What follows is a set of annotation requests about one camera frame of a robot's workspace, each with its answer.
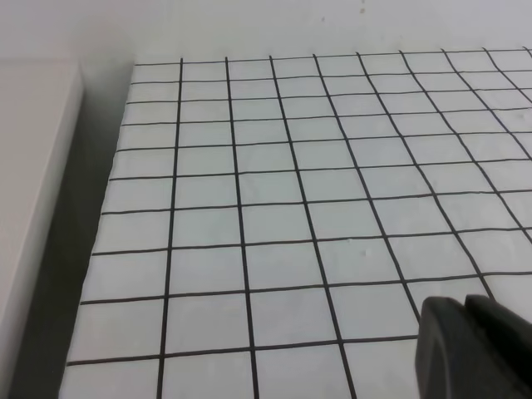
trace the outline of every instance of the black grid line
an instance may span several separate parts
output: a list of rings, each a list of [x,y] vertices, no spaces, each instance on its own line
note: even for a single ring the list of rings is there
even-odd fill
[[[296,347],[321,347],[324,345],[340,345],[344,343],[367,343],[367,342],[391,342],[391,341],[403,341],[409,339],[417,339],[417,335],[403,335],[395,337],[375,337],[375,338],[350,338],[343,339],[342,341],[338,340],[328,340],[328,341],[315,341],[315,342],[301,342],[301,343],[289,343],[285,345],[268,345],[263,347],[254,347],[256,351],[273,351],[280,349],[292,349]],[[211,354],[220,354],[220,353],[237,353],[237,352],[249,352],[250,347],[229,347],[224,349],[208,349],[204,351],[191,351],[191,352],[175,352],[175,353],[166,353],[165,358],[170,357],[189,357],[189,356],[199,356],[199,355],[211,355]],[[144,355],[144,356],[131,356],[131,357],[109,357],[105,359],[94,359],[94,360],[76,360],[67,362],[67,367],[73,366],[83,366],[87,364],[102,364],[102,363],[115,363],[115,362],[137,362],[142,360],[150,360],[157,358],[158,355]]]
[[[340,332],[340,325],[338,324],[336,310],[334,309],[333,297],[331,296],[331,291],[328,287],[327,275],[325,274],[325,268],[323,267],[322,255],[320,254],[320,250],[318,247],[316,232],[314,230],[313,220],[310,215],[310,208],[308,207],[307,196],[305,194],[305,189],[303,187],[303,179],[301,178],[301,173],[298,168],[298,159],[296,156],[295,149],[293,148],[292,136],[290,135],[290,128],[288,127],[288,121],[286,119],[286,114],[284,112],[283,99],[281,97],[281,92],[279,90],[279,85],[278,85],[277,77],[275,74],[275,66],[273,65],[272,57],[270,57],[269,62],[270,62],[270,66],[272,67],[273,81],[275,82],[275,90],[277,91],[279,107],[281,109],[281,115],[283,116],[284,129],[286,130],[286,135],[288,137],[288,143],[290,145],[290,152],[292,153],[293,166],[296,171],[296,175],[298,177],[299,191],[301,192],[301,198],[303,199],[303,206],[305,208],[305,214],[307,215],[308,228],[310,230],[310,234],[311,234],[312,241],[313,241],[314,253],[316,254],[316,258],[318,261],[318,267],[319,267],[319,271],[320,271],[322,281],[323,281],[323,289],[327,297],[329,312],[331,313],[332,325],[334,326],[334,332],[336,333],[338,348],[340,350],[340,356],[342,357],[343,368],[346,373],[347,385],[349,386],[349,392],[351,393],[351,398],[356,399],[357,393],[355,391],[355,386],[352,381],[352,375],[349,369],[349,362],[347,361],[346,350],[345,350],[345,347],[343,346],[342,333]]]
[[[446,135],[507,135],[504,131],[467,131],[462,133],[419,133],[415,135],[407,135],[408,137],[437,137],[437,136],[446,136]],[[532,131],[516,131],[515,135],[529,135],[532,134]],[[384,140],[384,139],[396,139],[398,135],[379,135],[379,136],[360,136],[360,137],[350,137],[349,140]],[[294,140],[293,143],[323,143],[328,141],[344,141],[343,138],[337,139],[304,139],[304,140]],[[254,145],[272,145],[272,144],[288,144],[288,141],[258,141],[255,143],[241,143],[235,144],[237,147],[250,147]],[[198,144],[198,145],[180,145],[179,148],[219,148],[219,147],[232,147],[232,144]],[[174,147],[128,147],[116,150],[116,152],[129,152],[129,151],[142,151],[142,150],[173,150]]]
[[[520,47],[520,48],[501,48],[501,49],[492,49],[491,52],[523,52],[526,51],[526,47]],[[468,53],[476,53],[476,52],[483,52],[483,50],[449,50],[449,53],[453,54],[468,54]],[[405,54],[439,54],[438,51],[426,51],[426,52],[404,52]],[[396,52],[368,52],[368,53],[361,53],[362,57],[371,57],[371,56],[396,56]],[[318,58],[342,58],[342,57],[352,57],[353,54],[326,54],[317,56]],[[282,61],[282,60],[304,60],[304,59],[313,59],[312,56],[300,56],[300,57],[275,57],[274,61]],[[241,59],[241,60],[230,60],[229,63],[234,62],[260,62],[260,61],[269,61],[269,58],[249,58],[249,59]],[[194,64],[222,64],[224,61],[188,61],[185,62],[185,65],[194,65]],[[177,65],[178,62],[139,62],[135,64],[135,67],[152,67],[152,66],[160,66],[160,65]]]
[[[449,110],[443,111],[445,114],[455,114],[461,112],[479,112],[479,111],[522,111],[529,110],[529,106],[516,106],[513,108],[490,108],[487,110]],[[431,115],[437,114],[436,111],[416,111],[416,112],[390,112],[391,116],[399,115]],[[341,118],[364,118],[370,116],[387,116],[386,113],[377,113],[377,114],[355,114],[355,115],[341,115]],[[287,121],[306,121],[312,119],[325,119],[333,118],[334,116],[330,115],[320,115],[320,116],[287,116]],[[283,118],[253,118],[253,119],[235,119],[233,122],[255,122],[255,121],[282,121]],[[175,122],[140,122],[140,123],[123,123],[121,126],[154,126],[154,125],[174,125]],[[219,119],[213,121],[181,121],[181,125],[188,124],[204,124],[204,123],[230,123],[230,120]]]
[[[183,79],[183,58],[180,63],[180,81]],[[181,117],[181,85],[179,89],[177,103],[177,117],[175,123],[175,148],[174,148],[174,173],[172,175],[172,196],[171,204],[175,202],[175,187],[177,186],[177,156],[179,153],[179,140],[180,140],[180,117]],[[174,213],[170,213],[170,227],[168,228],[168,248],[166,255],[166,273],[165,273],[165,297],[163,302],[163,320],[160,330],[160,358],[159,358],[159,371],[157,374],[157,399],[162,398],[163,383],[165,376],[165,350],[166,350],[166,327],[168,325],[168,307],[169,301],[168,295],[170,293],[170,273],[172,269],[172,245],[174,240]]]
[[[529,97],[527,97],[526,94],[524,94],[523,90],[532,90],[532,87],[523,87],[519,88],[514,82],[512,82],[509,77],[505,75],[505,77],[509,80],[509,82],[514,85],[515,88],[500,88],[500,87],[493,87],[493,88],[485,88],[485,89],[473,89],[473,91],[519,91],[521,94],[526,96],[526,98],[530,101]],[[469,89],[449,89],[449,90],[427,90],[428,93],[462,93],[462,92],[468,92]],[[381,95],[406,95],[406,94],[416,94],[416,93],[422,93],[421,90],[414,90],[414,91],[381,91],[379,94]],[[338,93],[338,94],[331,94],[331,97],[343,97],[343,96],[375,96],[375,92],[369,91],[369,92],[363,92],[363,93]],[[325,95],[306,95],[306,96],[283,96],[283,100],[288,99],[298,99],[298,98],[326,98]],[[233,98],[232,101],[260,101],[260,100],[277,100],[277,97],[239,97],[239,98]],[[195,98],[191,100],[181,100],[182,103],[185,102],[216,102],[216,101],[227,101],[226,98]],[[143,100],[143,101],[128,101],[126,105],[134,105],[134,104],[175,104],[177,103],[177,100]]]
[[[451,276],[441,276],[441,277],[420,277],[420,278],[405,278],[405,283],[437,283],[443,281],[455,281],[455,280],[466,280],[471,278],[480,278],[480,277],[489,277],[489,276],[530,276],[532,275],[532,270],[530,271],[520,271],[520,272],[480,272],[480,275],[477,273],[474,274],[458,274]],[[339,287],[367,287],[367,286],[376,286],[376,285],[395,285],[401,284],[400,279],[395,280],[374,280],[374,281],[358,281],[358,282],[348,282],[348,283],[329,283],[329,288],[339,288]],[[296,291],[303,289],[312,289],[312,288],[325,288],[323,284],[308,284],[308,285],[295,285],[287,287],[272,287],[272,288],[251,288],[246,291],[245,289],[232,289],[226,291],[199,291],[199,292],[188,292],[188,293],[171,293],[169,298],[189,298],[189,297],[210,297],[210,296],[221,296],[221,295],[233,295],[233,294],[246,294],[249,293],[278,293],[283,291]],[[144,302],[144,301],[155,301],[164,299],[165,295],[150,295],[145,297],[126,297],[126,298],[109,298],[109,299],[90,299],[80,302],[80,306],[88,305],[101,305],[106,303],[127,303],[127,302]]]
[[[321,76],[322,75],[322,70],[321,70],[321,68],[319,66],[319,61],[318,61],[318,58],[316,57],[316,55],[314,55],[314,61],[316,62],[316,68],[318,69],[318,74]],[[393,261],[393,264],[394,264],[394,266],[396,268],[397,274],[399,275],[399,279],[401,280],[402,287],[404,288],[405,294],[408,297],[408,302],[410,303],[410,305],[412,307],[412,311],[416,315],[416,319],[419,321],[420,314],[419,314],[419,312],[418,312],[418,310],[416,308],[416,304],[414,303],[414,298],[412,297],[410,289],[408,288],[408,286],[405,283],[405,277],[404,277],[404,275],[403,275],[403,273],[401,271],[401,266],[399,264],[399,261],[397,260],[396,255],[393,252],[393,248],[392,248],[392,245],[390,244],[390,240],[389,240],[389,238],[387,236],[386,230],[384,229],[384,226],[382,225],[382,221],[381,221],[381,218],[380,218],[380,216],[379,216],[379,214],[377,212],[377,208],[375,207],[375,204],[373,203],[373,198],[372,198],[372,196],[370,194],[369,189],[367,188],[366,180],[365,180],[363,174],[360,172],[360,169],[359,169],[359,166],[358,166],[358,163],[357,163],[357,158],[355,157],[354,153],[352,152],[352,148],[351,148],[351,145],[349,143],[349,139],[347,138],[346,132],[343,129],[343,125],[342,125],[340,117],[338,116],[338,113],[336,111],[336,107],[334,106],[333,99],[329,95],[329,90],[327,88],[327,84],[325,83],[325,79],[323,77],[321,77],[321,81],[322,81],[322,84],[323,84],[323,89],[325,90],[325,93],[326,93],[326,95],[328,97],[329,104],[330,104],[330,106],[332,108],[332,113],[334,114],[334,116],[336,118],[336,121],[337,121],[337,124],[338,124],[338,128],[342,132],[343,139],[344,139],[344,141],[346,143],[346,146],[347,146],[347,151],[349,152],[349,156],[351,157],[351,160],[352,160],[352,163],[353,163],[353,166],[354,166],[355,170],[357,170],[358,178],[360,179],[360,181],[362,183],[362,187],[364,189],[364,193],[366,194],[367,201],[368,201],[368,203],[369,203],[369,205],[370,205],[370,207],[372,209],[373,217],[375,218],[375,220],[377,222],[379,231],[381,232],[381,235],[382,235],[382,237],[384,239],[384,242],[385,242],[385,244],[387,246],[388,253],[390,254],[390,257],[392,258],[392,261]]]
[[[364,66],[363,64],[363,60],[362,58],[360,57],[360,55],[358,55],[358,59],[362,65],[362,69],[364,71],[366,71],[366,67]],[[410,69],[410,66],[408,65],[407,61],[406,61],[406,58],[403,58],[405,64],[406,64],[406,67],[408,68],[408,71],[412,74],[412,77],[416,80],[416,82],[418,83],[419,85],[419,81],[417,80],[417,78],[414,76],[414,74],[411,72],[411,69]],[[373,85],[373,82],[372,82],[372,79],[371,77],[368,77],[367,78],[370,82],[370,84],[374,87]],[[384,101],[382,101],[382,98],[380,97],[380,95],[378,95],[378,99],[381,103],[381,106],[382,108],[387,112],[387,107],[386,105],[384,104]],[[437,110],[436,108],[436,104],[434,104],[434,101],[432,101],[432,99],[429,97],[429,101],[431,102],[431,104],[434,106],[434,109]],[[451,232],[453,233],[453,235],[455,236],[456,238],[456,241],[458,242],[458,244],[461,246],[462,250],[464,251],[465,255],[467,256],[467,258],[470,260],[471,262],[471,265],[473,266],[473,268],[475,269],[476,273],[479,275],[480,277],[480,281],[482,282],[482,285],[484,286],[484,289],[485,291],[488,293],[488,296],[490,298],[493,298],[493,293],[491,292],[490,290],[490,287],[488,286],[487,282],[480,276],[480,270],[479,270],[479,267],[478,267],[478,264],[476,263],[475,259],[473,258],[473,255],[471,254],[471,252],[469,251],[469,249],[466,247],[466,244],[464,243],[464,241],[462,240],[462,238],[460,237],[460,235],[457,233],[456,229],[455,229],[455,226],[453,225],[453,223],[451,222],[451,219],[449,218],[449,216],[447,215],[447,213],[445,212],[445,210],[443,209],[443,206],[441,206],[441,202],[440,200],[438,199],[437,195],[436,195],[436,192],[434,190],[434,188],[432,187],[431,185],[431,182],[428,180],[428,178],[426,177],[426,174],[425,172],[423,171],[423,169],[419,166],[419,164],[417,163],[416,161],[416,158],[414,157],[414,155],[412,154],[411,152],[411,149],[410,147],[408,146],[408,143],[406,142],[406,139],[405,139],[405,136],[401,133],[401,131],[399,130],[399,128],[397,127],[395,121],[393,120],[393,118],[391,116],[388,116],[390,122],[392,123],[393,125],[393,128],[394,130],[396,131],[396,133],[401,137],[401,141],[403,143],[403,145],[405,146],[406,148],[406,151],[408,152],[408,155],[410,156],[410,158],[412,159],[412,162],[414,163],[414,166],[417,168],[418,172],[420,173],[422,179],[425,181],[427,187],[429,188],[429,191],[431,192],[432,194],[432,198],[433,200],[435,201],[436,203],[436,206],[438,207],[438,209],[440,210],[441,212],[441,215],[443,216],[443,218],[445,219],[447,225],[449,226],[449,228],[451,229]]]
[[[464,233],[479,233],[482,231],[530,231],[532,233],[532,227],[530,228],[521,228],[521,227],[482,227],[482,228],[475,228],[475,229],[457,229],[456,232],[458,234],[464,234]],[[430,233],[409,233],[409,234],[387,234],[386,237],[389,239],[396,239],[396,238],[407,238],[407,237],[431,237],[431,236],[438,236],[438,235],[452,235],[453,233],[451,231],[436,231],[436,232],[430,232]],[[384,236],[382,235],[357,235],[357,236],[343,236],[343,237],[333,237],[333,238],[326,238],[326,239],[316,239],[319,243],[321,242],[328,242],[328,241],[343,241],[346,239],[354,239],[354,240],[360,240],[360,239],[384,239]],[[263,245],[275,245],[275,244],[304,244],[304,243],[312,243],[313,241],[311,239],[291,239],[291,240],[282,240],[282,241],[260,241],[260,242],[253,242],[253,243],[247,243],[247,247],[256,247],[256,246],[263,246]],[[174,246],[172,247],[173,250],[179,250],[179,249],[215,249],[215,248],[238,248],[241,247],[241,244],[211,244],[211,245],[182,245],[182,246]],[[122,255],[122,254],[147,254],[152,252],[163,252],[166,251],[167,248],[150,248],[150,249],[123,249],[123,250],[116,250],[116,251],[101,251],[101,252],[93,252],[91,256],[108,256],[108,255]]]
[[[529,160],[524,158],[504,158],[500,160],[481,160],[477,161],[479,164],[489,164],[497,162],[529,162]],[[474,164],[474,161],[469,160],[456,160],[451,162],[422,162],[418,163],[419,166],[434,166],[434,165],[467,165]],[[408,166],[413,166],[413,164],[394,164],[394,165],[369,165],[369,166],[358,166],[358,169],[386,169],[386,168],[406,168]],[[319,170],[350,170],[356,169],[354,166],[344,166],[337,168],[300,168],[302,172],[312,172]],[[282,169],[282,170],[250,170],[245,172],[240,172],[240,175],[260,175],[268,173],[283,173],[283,172],[294,172],[293,169]],[[197,175],[177,175],[178,178],[187,178],[187,177],[215,177],[215,176],[231,176],[234,173],[203,173]],[[128,176],[128,177],[111,177],[109,181],[120,181],[120,180],[152,180],[152,179],[171,179],[171,175],[160,175],[160,176]]]
[[[532,193],[532,189],[516,189],[516,190],[499,190],[501,194],[515,194],[515,193]],[[447,196],[447,195],[493,195],[494,191],[486,190],[467,190],[467,191],[446,191],[441,193],[436,193],[437,196]],[[429,198],[432,197],[432,193],[424,194],[408,194],[408,195],[388,195],[385,197],[375,197],[372,199],[374,201],[387,201],[387,200],[407,200],[414,198]],[[130,209],[130,210],[109,210],[101,212],[102,216],[108,214],[145,214],[145,213],[158,213],[158,212],[170,212],[170,211],[185,211],[185,210],[204,210],[204,209],[233,209],[233,208],[252,208],[252,207],[267,207],[267,206],[280,206],[280,205],[304,205],[304,204],[336,204],[342,202],[364,202],[367,201],[367,198],[357,197],[357,198],[343,198],[343,199],[311,199],[306,201],[285,201],[285,202],[257,202],[252,204],[227,204],[227,205],[203,205],[203,206],[187,206],[187,207],[174,207],[174,208],[163,208],[163,209]]]
[[[246,256],[246,240],[244,234],[244,217],[242,215],[242,199],[240,198],[240,179],[239,179],[239,162],[236,153],[236,140],[234,138],[233,122],[233,102],[231,100],[231,83],[229,77],[229,60],[225,58],[225,73],[227,76],[227,94],[229,100],[229,118],[231,120],[231,142],[233,144],[233,165],[234,165],[234,183],[236,187],[236,200],[239,212],[239,229],[240,229],[240,252],[242,254],[242,269],[244,273],[244,288],[246,297],[246,313],[248,317],[248,335],[249,335],[249,355],[251,359],[251,376],[253,379],[254,399],[259,399],[259,380],[257,373],[257,358],[255,354],[255,338],[253,330],[253,314],[251,312],[251,297],[249,294],[249,276],[248,276],[248,257]]]
[[[508,77],[508,75],[506,75],[506,72],[502,71],[502,70],[499,68],[499,66],[497,65],[497,63],[495,62],[495,60],[493,59],[493,57],[491,56],[490,52],[487,51],[485,48],[484,48],[484,51],[485,51],[485,53],[487,54],[488,58],[490,59],[491,63],[493,64],[493,66],[495,67],[495,69],[496,69],[500,74],[502,74],[502,76],[504,76],[504,77],[506,78],[506,80],[507,80],[507,81],[508,81],[508,82],[509,82],[509,83],[510,83],[510,84],[511,84],[516,90],[518,90],[519,93],[521,93],[521,94],[522,94],[522,95],[523,95],[523,96],[529,101],[529,103],[532,104],[532,100],[530,99],[530,97],[528,97],[528,96],[526,95],[526,93],[523,92],[523,90],[529,90],[529,88],[528,88],[528,87],[523,87],[523,88],[521,88],[521,87],[517,86],[517,85],[514,83],[514,81],[512,81],[512,80]]]
[[[531,72],[531,69],[512,69],[511,71],[504,72]],[[458,73],[494,73],[495,71],[468,71],[461,70]],[[452,75],[455,72],[453,71],[419,71],[416,72],[417,75]],[[408,76],[408,72],[375,72],[368,73],[369,76]],[[323,75],[324,78],[342,78],[342,77],[364,77],[363,74],[352,74],[352,75]],[[306,78],[319,78],[318,75],[300,75],[300,76],[282,76],[278,77],[279,81],[291,80],[291,79],[306,79]],[[253,78],[243,78],[243,79],[231,79],[231,81],[271,81],[271,77],[253,77]],[[224,79],[204,79],[204,80],[189,80],[183,81],[183,83],[222,83],[225,82]],[[131,85],[159,85],[159,84],[175,84],[178,81],[133,81]]]

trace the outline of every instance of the grid paper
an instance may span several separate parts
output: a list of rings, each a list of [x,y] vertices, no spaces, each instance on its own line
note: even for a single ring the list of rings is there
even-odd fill
[[[423,300],[532,320],[532,54],[137,64],[61,397],[417,397]]]

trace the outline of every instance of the black plastic piece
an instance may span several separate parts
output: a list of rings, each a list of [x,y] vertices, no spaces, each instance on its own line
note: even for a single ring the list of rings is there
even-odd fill
[[[495,301],[428,298],[416,374],[421,399],[532,398],[532,326]]]

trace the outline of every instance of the grid square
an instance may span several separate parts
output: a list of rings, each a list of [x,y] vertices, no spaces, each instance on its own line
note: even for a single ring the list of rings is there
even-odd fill
[[[387,234],[417,234],[449,231],[432,198],[385,199],[375,207]]]
[[[351,156],[343,141],[294,143],[293,148],[301,169],[353,166]]]
[[[164,248],[169,217],[169,212],[102,215],[92,251]]]
[[[165,274],[166,252],[94,256],[87,269],[81,300],[162,295]]]
[[[216,353],[165,360],[163,399],[253,396],[249,353]]]
[[[367,201],[310,204],[308,207],[319,239],[380,234]]]
[[[348,399],[342,357],[337,345],[257,352],[263,399]]]
[[[421,174],[413,166],[364,169],[362,175],[373,198],[430,194]]]
[[[393,121],[402,135],[444,135],[451,129],[438,114],[394,115]]]
[[[111,178],[172,175],[174,150],[117,152]]]
[[[532,323],[532,276],[488,276],[497,302]]]
[[[168,209],[171,198],[171,179],[110,181],[101,211]]]
[[[470,160],[464,147],[453,135],[407,137],[406,143],[420,164]]]
[[[360,399],[418,397],[415,340],[348,344],[346,354]]]
[[[335,118],[299,119],[288,121],[292,140],[341,139],[342,132]]]
[[[412,293],[412,297],[419,311],[421,311],[423,301],[428,297],[447,297],[464,303],[467,295],[487,296],[479,278],[410,283],[408,284],[408,288]]]
[[[529,100],[516,89],[481,91],[479,96],[489,108],[493,109],[508,110],[530,106]]]
[[[174,216],[174,246],[240,243],[236,209],[179,210]]]
[[[532,193],[503,194],[506,204],[524,227],[532,227]]]
[[[180,65],[135,65],[131,83],[139,81],[178,81]]]
[[[229,62],[231,79],[266,79],[272,77],[269,61]]]
[[[180,177],[175,182],[175,207],[236,205],[234,176]]]
[[[440,202],[458,230],[517,227],[495,194],[446,195]]]
[[[482,272],[530,272],[532,244],[522,231],[462,234]]]
[[[457,133],[505,131],[489,111],[467,111],[445,114]]]
[[[176,119],[177,104],[174,102],[126,104],[122,124],[175,123]]]
[[[377,91],[380,93],[421,91],[419,85],[410,75],[372,76],[372,82]]]
[[[239,171],[293,170],[288,144],[246,145],[236,149]]]
[[[349,138],[397,135],[387,116],[343,116],[343,130]]]
[[[240,196],[242,204],[302,200],[298,177],[294,172],[241,175]]]
[[[332,103],[340,116],[350,115],[374,115],[382,114],[381,107],[376,95],[335,96]]]
[[[526,158],[511,135],[485,134],[463,135],[461,138],[476,160],[504,160]]]
[[[301,172],[301,178],[309,201],[366,198],[362,182],[354,169]]]
[[[243,294],[170,299],[167,353],[248,345],[248,318]]]
[[[326,97],[283,99],[287,118],[308,118],[311,116],[332,116],[333,110]]]
[[[262,81],[231,81],[231,98],[233,100],[266,97],[277,98],[277,89],[275,88],[273,79]]]
[[[180,148],[177,175],[233,173],[233,153],[229,147]]]
[[[399,54],[362,56],[367,73],[408,73],[405,62]]]
[[[372,85],[365,76],[326,77],[323,79],[331,96],[338,94],[373,93]]]
[[[521,89],[532,87],[532,71],[506,72],[505,75]]]
[[[427,91],[467,90],[460,76],[455,73],[427,73],[416,78]]]
[[[453,235],[394,237],[393,252],[405,278],[438,278],[474,274],[466,252]]]
[[[413,72],[453,72],[443,53],[406,54],[408,65]]]
[[[436,111],[424,93],[382,94],[381,98],[392,114]]]
[[[416,317],[400,284],[331,288],[331,295],[343,339],[417,334]]]
[[[532,110],[495,111],[509,131],[532,131]]]
[[[336,338],[322,288],[252,293],[253,327],[259,346]]]
[[[440,111],[484,110],[485,106],[470,91],[439,91],[429,96]]]
[[[318,57],[324,76],[363,75],[364,70],[356,56]]]
[[[426,165],[421,168],[436,193],[493,191],[479,168],[473,164]]]
[[[253,206],[243,209],[246,242],[310,239],[302,205]]]
[[[181,100],[227,100],[225,81],[188,81],[183,83]]]
[[[231,125],[228,122],[181,124],[179,144],[180,147],[187,145],[230,145]]]
[[[246,255],[251,289],[323,283],[316,252],[310,243],[248,247]]]
[[[291,60],[273,60],[275,75],[280,77],[317,75],[316,63],[312,57]]]
[[[329,283],[399,279],[383,239],[344,239],[318,245]]]
[[[162,316],[163,301],[80,306],[68,361],[158,353]]]
[[[525,133],[523,135],[516,135],[519,143],[525,148],[526,152],[532,153],[532,135]]]
[[[485,73],[462,73],[462,77],[470,84],[473,89],[511,89],[512,84],[500,72]]]
[[[457,71],[496,71],[485,52],[448,52]]]
[[[158,360],[66,367],[59,397],[146,399],[157,392]]]
[[[180,249],[172,252],[170,293],[244,289],[240,248]]]
[[[517,52],[491,51],[490,54],[495,64],[503,71],[532,69],[532,57],[526,50]]]
[[[224,62],[183,66],[183,81],[224,81],[225,79],[227,76]]]
[[[141,85],[131,85],[127,95],[127,101],[177,101],[179,92],[179,83],[143,83]]]
[[[325,96],[322,81],[319,77],[279,79],[277,84],[282,97]]]
[[[228,120],[228,101],[194,101],[181,103],[181,122],[210,122]]]
[[[277,100],[240,100],[233,102],[235,120],[280,119]]]
[[[117,150],[126,148],[173,147],[175,125],[122,126]]]
[[[245,121],[234,123],[236,144],[288,141],[283,121]]]
[[[532,189],[532,162],[490,162],[482,164],[482,168],[498,190]]]
[[[351,140],[349,145],[359,166],[412,164],[400,138]]]

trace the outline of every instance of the white wall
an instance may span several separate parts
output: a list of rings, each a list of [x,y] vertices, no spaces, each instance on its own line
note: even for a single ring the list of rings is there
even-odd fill
[[[532,42],[530,15],[530,0],[3,0],[0,58],[81,59],[89,94],[118,118],[135,53],[514,47]]]

